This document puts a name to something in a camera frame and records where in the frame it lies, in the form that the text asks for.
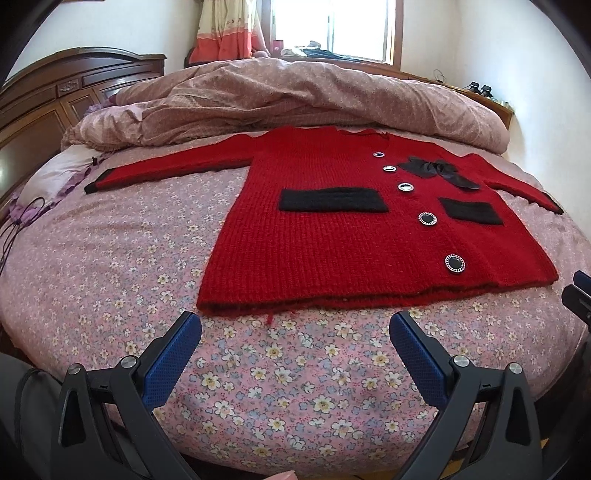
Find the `wooden headboard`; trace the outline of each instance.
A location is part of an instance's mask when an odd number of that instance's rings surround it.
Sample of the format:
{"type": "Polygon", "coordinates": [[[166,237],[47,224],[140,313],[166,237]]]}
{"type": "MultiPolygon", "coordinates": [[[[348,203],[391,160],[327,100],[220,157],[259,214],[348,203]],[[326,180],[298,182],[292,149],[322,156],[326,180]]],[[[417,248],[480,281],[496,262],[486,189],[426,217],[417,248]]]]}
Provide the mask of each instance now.
{"type": "Polygon", "coordinates": [[[41,59],[0,89],[0,212],[12,191],[60,152],[66,128],[124,86],[164,74],[164,55],[71,48],[41,59]]]}

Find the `floral curtain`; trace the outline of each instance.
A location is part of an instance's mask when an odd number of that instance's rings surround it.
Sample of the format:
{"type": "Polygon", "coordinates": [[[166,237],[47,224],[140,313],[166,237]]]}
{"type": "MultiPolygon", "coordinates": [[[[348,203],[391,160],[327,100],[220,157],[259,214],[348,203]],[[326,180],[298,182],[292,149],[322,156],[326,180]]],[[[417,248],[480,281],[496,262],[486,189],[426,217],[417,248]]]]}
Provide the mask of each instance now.
{"type": "Polygon", "coordinates": [[[257,51],[269,55],[256,0],[204,0],[190,64],[248,59],[257,51]]]}

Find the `window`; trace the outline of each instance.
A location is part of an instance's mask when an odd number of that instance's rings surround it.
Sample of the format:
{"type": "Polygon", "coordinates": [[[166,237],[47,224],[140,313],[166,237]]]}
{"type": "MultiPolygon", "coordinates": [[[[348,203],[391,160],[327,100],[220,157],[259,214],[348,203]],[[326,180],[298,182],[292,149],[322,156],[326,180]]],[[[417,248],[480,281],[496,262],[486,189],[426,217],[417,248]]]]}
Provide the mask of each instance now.
{"type": "Polygon", "coordinates": [[[392,63],[395,0],[274,0],[284,47],[314,40],[337,54],[392,63]]]}

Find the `black button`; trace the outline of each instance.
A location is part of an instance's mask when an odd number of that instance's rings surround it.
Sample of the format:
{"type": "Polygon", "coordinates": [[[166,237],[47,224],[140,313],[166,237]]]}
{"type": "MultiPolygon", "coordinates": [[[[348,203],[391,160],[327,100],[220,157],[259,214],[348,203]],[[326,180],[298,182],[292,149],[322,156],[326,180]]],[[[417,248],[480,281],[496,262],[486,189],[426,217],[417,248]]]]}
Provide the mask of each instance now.
{"type": "Polygon", "coordinates": [[[423,212],[418,216],[418,221],[423,225],[432,226],[437,223],[437,217],[431,212],[423,212]]]}
{"type": "Polygon", "coordinates": [[[466,269],[466,262],[459,255],[448,255],[445,258],[445,266],[453,273],[462,273],[466,269]]]}

